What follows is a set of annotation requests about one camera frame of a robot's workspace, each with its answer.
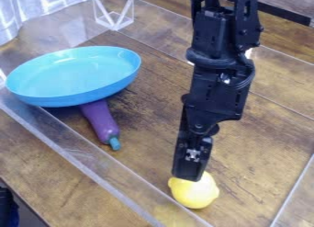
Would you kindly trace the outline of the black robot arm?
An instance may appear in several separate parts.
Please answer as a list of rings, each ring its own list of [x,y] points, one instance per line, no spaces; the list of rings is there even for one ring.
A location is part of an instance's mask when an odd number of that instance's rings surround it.
[[[209,160],[217,124],[241,118],[255,76],[247,50],[260,45],[257,0],[189,0],[193,63],[172,158],[172,175],[198,181]]]

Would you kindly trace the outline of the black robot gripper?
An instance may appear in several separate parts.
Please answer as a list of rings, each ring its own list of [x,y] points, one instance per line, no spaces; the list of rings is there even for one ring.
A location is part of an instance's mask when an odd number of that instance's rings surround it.
[[[211,136],[220,122],[241,118],[253,76],[252,63],[224,68],[193,66],[172,158],[174,177],[193,182],[201,179],[212,150]]]

